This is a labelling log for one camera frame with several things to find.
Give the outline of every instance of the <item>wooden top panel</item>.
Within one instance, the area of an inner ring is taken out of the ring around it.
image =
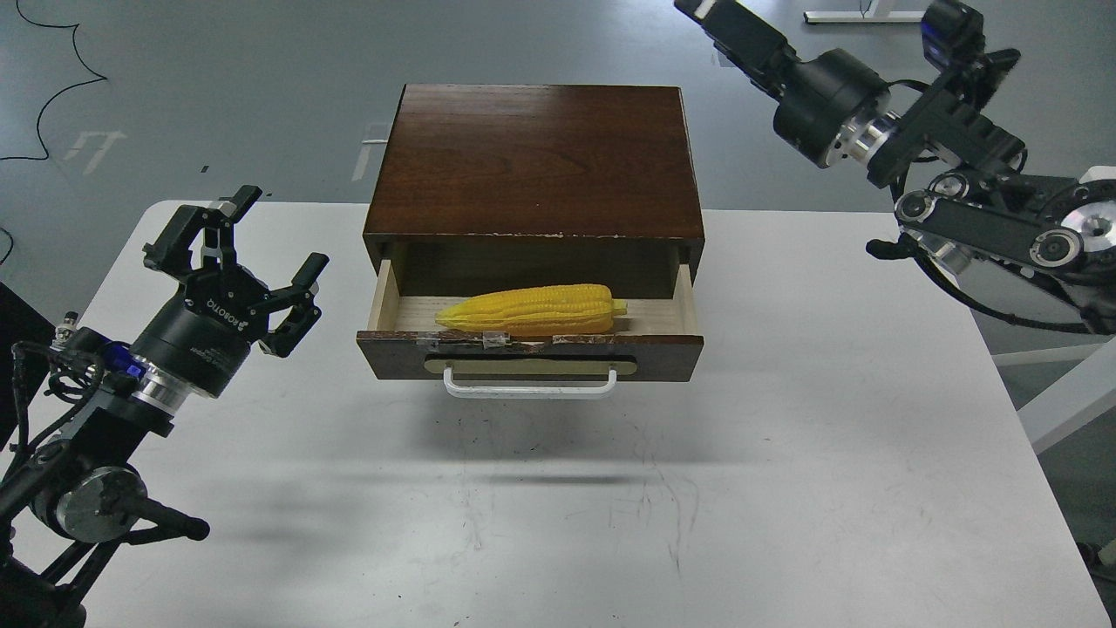
[[[407,85],[365,233],[703,239],[680,90]]]

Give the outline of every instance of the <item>wooden drawer box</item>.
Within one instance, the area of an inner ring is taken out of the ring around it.
[[[407,85],[368,209],[377,272],[357,345],[379,379],[687,381],[704,232],[675,87]],[[607,335],[445,330],[434,312],[511,288],[599,282]]]

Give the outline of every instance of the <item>corn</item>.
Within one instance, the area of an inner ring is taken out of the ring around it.
[[[602,335],[613,317],[627,312],[607,286],[574,283],[482,293],[439,311],[439,326],[463,332],[508,332],[521,337]]]

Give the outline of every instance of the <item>white handle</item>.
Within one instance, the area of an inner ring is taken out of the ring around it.
[[[445,392],[461,399],[604,399],[616,388],[616,369],[608,369],[604,386],[461,386],[453,381],[453,366],[442,371]]]

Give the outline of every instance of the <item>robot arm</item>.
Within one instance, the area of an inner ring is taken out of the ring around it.
[[[325,254],[310,253],[291,284],[277,290],[237,262],[233,224],[259,196],[259,187],[244,185],[214,206],[180,206],[144,247],[144,264],[180,286],[131,346],[88,328],[75,330],[71,312],[50,347],[13,348],[17,375],[26,355],[46,358],[51,393],[74,408],[30,438],[26,393],[16,386],[19,435],[0,483],[0,627],[80,627],[81,599],[121,544],[209,534],[204,521],[150,499],[127,461],[148,433],[171,433],[190,394],[220,396],[253,342],[286,358],[320,317],[314,294]],[[194,268],[190,247],[199,235],[201,264]],[[270,313],[286,308],[286,320],[270,330]],[[0,436],[7,443],[11,435]],[[23,509],[74,541],[41,573],[13,557],[9,531]],[[154,526],[132,530],[141,519]],[[73,580],[60,584],[83,559]]]
[[[922,21],[923,51],[940,70],[904,114],[887,109],[887,83],[841,49],[802,61],[786,38],[734,0],[676,0],[752,84],[779,102],[776,133],[819,167],[853,157],[868,181],[891,187],[903,235],[874,241],[879,258],[914,257],[943,289],[1016,325],[1116,334],[1116,177],[1080,180],[1020,172],[1023,142],[980,112],[1019,60],[985,52],[983,17],[958,0],[935,0]],[[930,151],[952,170],[903,193],[911,164]],[[1074,306],[1083,325],[1045,325],[982,308],[935,276],[991,261]]]

